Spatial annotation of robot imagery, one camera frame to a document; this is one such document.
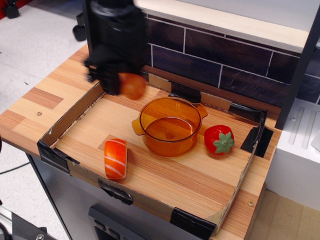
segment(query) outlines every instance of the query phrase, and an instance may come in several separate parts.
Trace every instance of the orange ball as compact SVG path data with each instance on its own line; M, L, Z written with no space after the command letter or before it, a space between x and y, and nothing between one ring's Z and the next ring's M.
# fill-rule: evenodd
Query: orange ball
M130 100L138 100L146 90L146 80L134 73L120 72L118 73L120 80L120 93Z

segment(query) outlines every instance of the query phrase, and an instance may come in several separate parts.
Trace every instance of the black chair wheel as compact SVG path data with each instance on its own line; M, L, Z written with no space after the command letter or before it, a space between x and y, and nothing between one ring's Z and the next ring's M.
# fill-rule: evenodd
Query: black chair wheel
M5 6L4 12L8 19L15 19L19 17L19 10L15 4Z
M73 35L78 42L84 41L87 39L86 28L85 26L76 25L72 29Z

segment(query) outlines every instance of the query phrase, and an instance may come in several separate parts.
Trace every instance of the dark tile wall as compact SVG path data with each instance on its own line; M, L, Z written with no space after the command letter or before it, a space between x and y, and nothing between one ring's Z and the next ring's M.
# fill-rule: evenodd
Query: dark tile wall
M320 48L316 47L306 69L297 98L320 104Z
M282 106L300 54L157 16L147 23L147 65Z

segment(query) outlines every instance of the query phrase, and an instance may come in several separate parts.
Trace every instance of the toy salmon sushi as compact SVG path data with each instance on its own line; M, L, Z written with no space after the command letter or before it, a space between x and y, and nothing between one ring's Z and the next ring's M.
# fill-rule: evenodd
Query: toy salmon sushi
M109 180L124 179L127 175L127 141L114 138L104 145L104 169Z

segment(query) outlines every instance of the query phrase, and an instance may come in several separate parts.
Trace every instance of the orange glass pot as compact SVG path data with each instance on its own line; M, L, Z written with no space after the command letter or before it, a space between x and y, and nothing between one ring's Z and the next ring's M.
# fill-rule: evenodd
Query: orange glass pot
M143 107L132 127L137 135L142 135L144 144L151 151L165 157L177 157L195 144L202 119L207 115L200 103L179 97L161 97Z

